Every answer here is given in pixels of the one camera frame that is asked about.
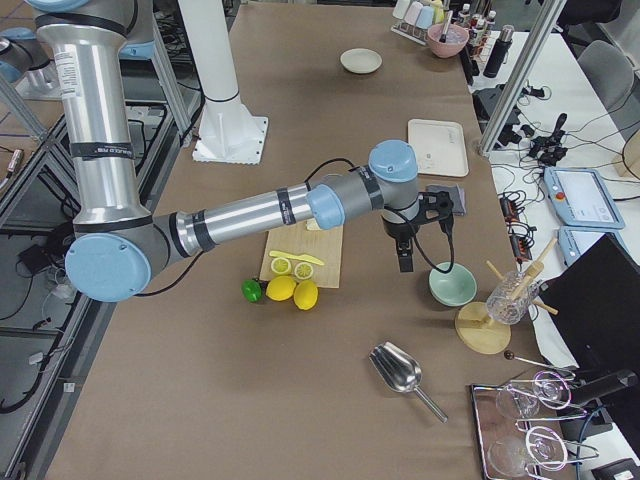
white desk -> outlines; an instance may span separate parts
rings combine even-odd
[[[516,33],[507,62],[502,65],[498,76],[494,79],[489,79],[482,75],[474,77],[472,90],[506,83],[526,38],[526,33]],[[519,103],[520,109],[526,116],[526,118],[521,116],[523,124],[529,122],[537,124],[537,122],[540,122],[539,128],[550,132],[553,130],[558,115],[566,113],[567,121],[563,129],[571,132],[572,130],[581,129],[590,120],[606,114],[604,106],[560,35],[552,34],[549,36],[528,80],[529,84],[535,88],[549,87],[551,89],[551,98],[543,101],[527,97],[530,102],[528,105],[524,104],[526,102]],[[587,125],[580,132],[576,132],[575,135],[584,140],[596,141],[617,130],[618,128],[611,118],[608,115],[604,115],[602,118]],[[615,153],[597,145],[571,148],[582,143],[584,142],[574,137],[566,137],[563,145],[570,149],[566,157],[558,162],[558,166],[595,167],[609,164],[598,168],[604,178],[627,179],[626,177],[620,177],[613,165],[610,164],[616,157]],[[599,143],[619,152],[625,142],[620,134],[615,134]],[[517,152],[515,150],[518,148],[527,149],[528,144],[529,141],[524,140],[519,146],[510,145],[507,150],[512,151],[493,151],[491,153],[489,160],[492,164],[507,166],[506,169],[493,169],[496,190],[499,193],[505,189],[510,191],[521,189],[527,192],[528,197],[535,198],[536,186],[525,183],[523,175],[526,172],[517,168],[519,156],[524,156],[526,151]],[[630,197],[640,193],[640,182],[618,183],[607,181],[605,183],[613,198]],[[631,256],[636,262],[640,262],[640,204],[638,201],[618,202],[617,206],[626,222],[626,227],[620,232],[621,236]],[[533,257],[536,258],[549,240],[556,236],[557,229],[562,223],[556,217],[553,207],[546,199],[540,203],[529,204],[525,209],[523,220],[529,225],[535,225],[538,228],[535,232],[535,245],[531,252]],[[544,263],[545,270],[541,277],[545,279],[557,277],[566,269],[559,248],[549,254]],[[559,349],[566,347],[562,344],[562,340],[559,338],[555,326],[553,326],[546,312],[540,312],[540,316],[535,322],[535,329],[542,354],[556,365],[566,365],[563,355],[557,355]],[[634,458],[637,464],[640,463],[615,426],[612,432],[590,437],[588,444],[600,450],[600,457],[585,462],[581,470],[583,478],[593,478],[587,470],[621,458]]]

scoop handle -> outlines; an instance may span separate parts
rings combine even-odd
[[[416,387],[414,392],[416,393],[416,395],[418,395],[418,398],[420,398],[420,400],[422,400],[424,404],[427,407],[429,407],[429,410],[431,410],[433,414],[436,417],[438,417],[438,419],[442,423],[447,423],[447,420],[449,420],[449,417],[447,417],[447,415],[442,411],[442,409],[438,405],[436,405],[436,403],[433,400],[431,400],[431,397],[429,397],[429,395],[424,393],[420,387]]]

blue joint cap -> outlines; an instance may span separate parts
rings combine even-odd
[[[342,202],[327,185],[320,184],[307,193],[307,203],[321,229],[329,230],[344,224],[346,217]]]
[[[409,182],[418,176],[416,154],[407,142],[385,140],[369,154],[369,168],[379,178],[392,183]]]
[[[74,241],[65,270],[78,290],[101,302],[126,300],[151,280],[151,265],[142,250],[112,233],[89,233]]]
[[[26,27],[13,27],[0,32],[0,37],[8,40],[35,40],[36,34]]]
[[[119,57],[123,60],[151,60],[155,52],[155,43],[130,43],[120,50]]]
[[[0,62],[0,75],[9,83],[17,82],[22,76],[20,70],[7,62]]]
[[[89,3],[89,0],[25,0],[43,12],[70,12]]]

black monitor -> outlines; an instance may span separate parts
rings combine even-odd
[[[612,235],[603,235],[541,293],[587,382],[628,369],[640,375],[640,267]],[[602,398],[640,455],[640,386]]]

brown table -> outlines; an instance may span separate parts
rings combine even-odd
[[[470,174],[460,182],[468,214],[456,219],[456,256],[485,299],[496,282],[484,261],[503,271],[514,264],[490,167],[473,148],[480,131],[463,72],[457,58],[436,59],[391,33],[392,20],[386,8],[243,6],[231,43],[244,103],[270,119],[262,162],[196,163],[185,150],[158,213],[297,184],[333,157],[365,163],[378,142],[406,139],[412,118],[457,121]],[[380,70],[343,70],[339,56],[354,47],[378,51]],[[421,183],[443,180],[455,181]],[[420,238],[433,259],[448,259],[437,225]],[[480,477],[467,386],[501,383],[523,365],[462,344],[456,309],[428,293],[424,262],[416,257],[415,273],[399,273],[379,214],[345,226],[341,286],[322,290],[308,312],[242,297],[265,239],[219,246],[173,290],[117,307],[47,478]],[[383,384],[367,356],[385,340],[421,363],[425,390],[448,424]],[[530,325],[513,329],[510,348],[536,356]]]

